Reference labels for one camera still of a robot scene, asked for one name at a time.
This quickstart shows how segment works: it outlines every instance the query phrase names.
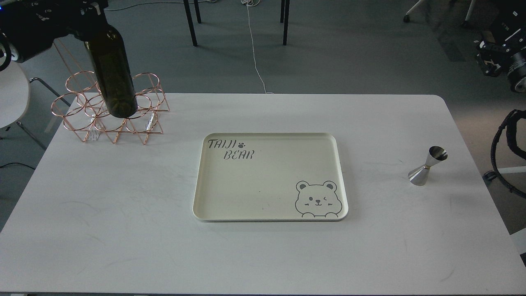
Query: bear cartoon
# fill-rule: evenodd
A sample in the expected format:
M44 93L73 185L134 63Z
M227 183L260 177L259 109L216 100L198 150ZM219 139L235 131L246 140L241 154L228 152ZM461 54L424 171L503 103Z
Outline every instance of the bear cartoon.
M338 217L342 205L336 195L337 187L333 181L326 181L323 185L310 185L306 181L299 181L296 189L296 210L302 217Z

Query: black metal leg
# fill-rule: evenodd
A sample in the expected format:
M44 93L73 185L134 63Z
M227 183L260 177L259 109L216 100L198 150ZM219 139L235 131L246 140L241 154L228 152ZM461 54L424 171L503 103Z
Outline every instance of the black metal leg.
M47 84L44 80L42 80L41 78L38 78L38 77L33 77L29 80L29 83L33 82L33 81L38 81L40 83L42 83L43 86L45 86L50 92L52 92L54 95L56 95L57 97L60 97L59 93L56 92L56 90L54 90L51 86L49 86L49 84ZM66 101L64 98L60 98L62 100L62 102L64 102L64 104L68 105L68 107L71 107L71 104Z
M199 1L194 0L194 8L196 9L197 23L201 23L201 12L199 11Z
M22 124L22 122L17 121L16 124L17 124L18 126L20 126L20 128L21 128L21 129L22 129L27 135L29 135L29 136L31 137L31 139L33 139L33 141L35 141L35 142L38 144L38 146L40 146L40 147L41 147L42 149L44 149L44 150L47 149L47 147L46 147L44 144L42 144L42 142L39 141L39 140L38 140L38 139L37 139L37 138L36 138L36 137L35 137L35 136L34 136L34 135L33 135L33 134L32 134L32 133L31 133L31 132L30 132L30 131L29 131L29 130L23 125L23 124Z
M188 20L188 28L190 29L190 35L192 36L192 44L197 46L196 32L194 31L194 21L192 21L192 13L190 12L190 4L188 0L183 0L185 4L186 19Z
M283 23L284 13L285 13L285 0L281 0L281 16L279 17L280 23Z
M283 45L287 45L287 33L289 30L289 6L290 6L290 0L285 0L285 23L283 25Z

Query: rectangular tray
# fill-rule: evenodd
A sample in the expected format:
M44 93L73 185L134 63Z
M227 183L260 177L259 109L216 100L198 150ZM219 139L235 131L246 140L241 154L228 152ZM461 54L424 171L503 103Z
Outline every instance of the rectangular tray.
M339 221L348 212L328 133L216 133L203 141L194 215L203 221Z

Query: jigger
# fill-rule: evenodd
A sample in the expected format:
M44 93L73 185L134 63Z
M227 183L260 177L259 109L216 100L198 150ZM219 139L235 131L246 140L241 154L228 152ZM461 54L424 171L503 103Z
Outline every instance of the jigger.
M442 147L433 146L429 148L429 153L426 163L423 166L409 172L407 177L409 181L416 186L424 186L429 176L429 169L435 164L442 162L448 158L448 152Z

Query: white cable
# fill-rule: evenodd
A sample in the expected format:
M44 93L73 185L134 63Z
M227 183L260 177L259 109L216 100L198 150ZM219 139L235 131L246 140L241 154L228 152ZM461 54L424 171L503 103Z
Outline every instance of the white cable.
M258 0L258 2L254 3L254 0L241 0L241 4L246 5L247 7L254 7L259 4L261 0Z
M263 90L265 91L265 93L266 94L273 94L273 93L268 93L267 92L267 88L265 87L265 82L263 81L263 78L261 78L261 75L259 75L258 66L256 65L256 51L254 49L254 37L252 36L252 27L250 27L250 13L248 11L249 7L253 7L253 6L247 5L247 15L248 15L248 29L250 30L250 39L252 40L252 56L254 57L254 68L256 69L256 73L258 73L258 76L259 76L259 79L261 80L261 83L263 83Z

